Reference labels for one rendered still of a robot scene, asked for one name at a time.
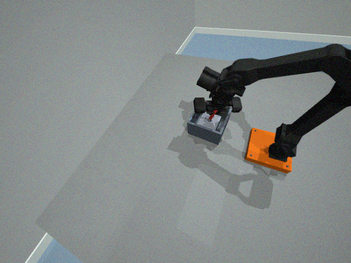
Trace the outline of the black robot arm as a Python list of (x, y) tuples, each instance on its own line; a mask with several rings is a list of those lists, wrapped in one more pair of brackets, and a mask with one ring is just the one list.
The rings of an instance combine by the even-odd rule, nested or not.
[(265, 60), (239, 59), (221, 73), (205, 66), (196, 85), (211, 92), (209, 98), (217, 90), (218, 99), (228, 102), (235, 94), (243, 96), (245, 86), (257, 80), (319, 71), (335, 81), (331, 91), (294, 123), (277, 127), (275, 143), (269, 145), (269, 158), (287, 162), (288, 157), (296, 157), (303, 135), (351, 106), (351, 49), (334, 43)]

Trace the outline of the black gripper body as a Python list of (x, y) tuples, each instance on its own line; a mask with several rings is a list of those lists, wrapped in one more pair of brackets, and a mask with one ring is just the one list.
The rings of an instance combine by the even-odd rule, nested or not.
[(194, 99), (194, 111), (195, 113), (205, 113), (213, 110), (227, 110), (232, 106), (232, 112), (240, 112), (242, 110), (242, 103), (239, 97), (233, 97), (230, 101), (224, 102), (218, 99), (217, 90), (215, 90), (215, 96), (212, 96), (212, 101), (205, 101), (205, 98)]

